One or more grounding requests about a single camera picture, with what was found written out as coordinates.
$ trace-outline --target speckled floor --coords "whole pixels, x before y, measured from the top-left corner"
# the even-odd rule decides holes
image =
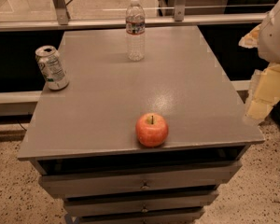
[[[62,201],[40,188],[39,174],[28,161],[17,160],[23,128],[16,120],[0,122],[0,224],[65,224]],[[280,127],[268,118],[260,128],[266,142],[244,154],[243,167],[219,187],[219,196],[196,224],[280,224]]]

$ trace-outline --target plastic bottle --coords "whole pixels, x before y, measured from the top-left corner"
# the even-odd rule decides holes
[[[145,12],[139,0],[131,0],[126,13],[128,57],[140,61],[145,55]]]

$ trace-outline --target gray cabinet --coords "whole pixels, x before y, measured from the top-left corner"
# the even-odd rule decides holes
[[[133,63],[124,29],[66,32],[60,53],[70,84],[44,88],[21,144],[18,158],[81,223],[199,218],[246,149],[264,141],[243,122],[244,105],[197,27],[146,33],[146,58]],[[134,126],[152,110],[169,135],[146,148]]]

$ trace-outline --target aluminum can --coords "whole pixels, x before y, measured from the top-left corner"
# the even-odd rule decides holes
[[[53,46],[44,46],[35,51],[39,69],[51,90],[61,90],[69,80],[60,61],[60,54]]]

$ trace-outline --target apple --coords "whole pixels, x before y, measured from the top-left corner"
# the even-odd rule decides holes
[[[168,136],[165,118],[156,113],[147,113],[140,117],[135,129],[139,142],[146,147],[159,146]]]

